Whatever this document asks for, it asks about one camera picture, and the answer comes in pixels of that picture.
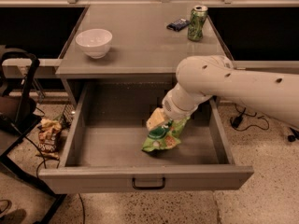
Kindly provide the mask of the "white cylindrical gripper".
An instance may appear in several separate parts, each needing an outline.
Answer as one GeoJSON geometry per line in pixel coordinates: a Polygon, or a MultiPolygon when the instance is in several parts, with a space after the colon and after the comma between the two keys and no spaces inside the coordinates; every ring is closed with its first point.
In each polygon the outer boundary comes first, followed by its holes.
{"type": "Polygon", "coordinates": [[[177,83],[163,98],[163,108],[157,107],[147,120],[147,129],[152,131],[170,122],[171,119],[185,119],[210,98],[211,95],[204,95],[201,92],[188,93],[177,83]]]}

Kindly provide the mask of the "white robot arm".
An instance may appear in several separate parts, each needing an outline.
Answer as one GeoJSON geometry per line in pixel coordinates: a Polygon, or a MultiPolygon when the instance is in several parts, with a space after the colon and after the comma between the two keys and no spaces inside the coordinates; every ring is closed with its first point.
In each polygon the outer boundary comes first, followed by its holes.
{"type": "Polygon", "coordinates": [[[154,130],[170,120],[190,116],[200,104],[218,96],[299,129],[299,76],[239,70],[225,56],[191,56],[176,71],[176,86],[147,120],[154,130]]]}

